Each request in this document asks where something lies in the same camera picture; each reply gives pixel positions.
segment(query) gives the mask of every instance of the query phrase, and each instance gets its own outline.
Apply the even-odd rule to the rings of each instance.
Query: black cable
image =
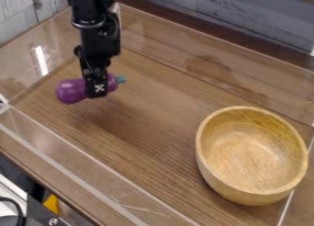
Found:
[[[6,201],[6,202],[10,202],[15,207],[16,207],[16,210],[18,210],[18,223],[16,223],[16,226],[24,226],[24,216],[23,216],[23,209],[22,209],[22,206],[19,205],[19,203],[11,199],[11,198],[4,198],[4,197],[0,197],[0,201]]]

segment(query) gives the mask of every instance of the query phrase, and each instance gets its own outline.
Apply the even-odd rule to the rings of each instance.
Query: purple object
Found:
[[[126,81],[125,77],[115,78],[114,74],[109,74],[109,92],[118,89],[119,83]],[[86,83],[83,79],[69,79],[63,81],[55,90],[58,99],[65,104],[75,104],[87,98]]]

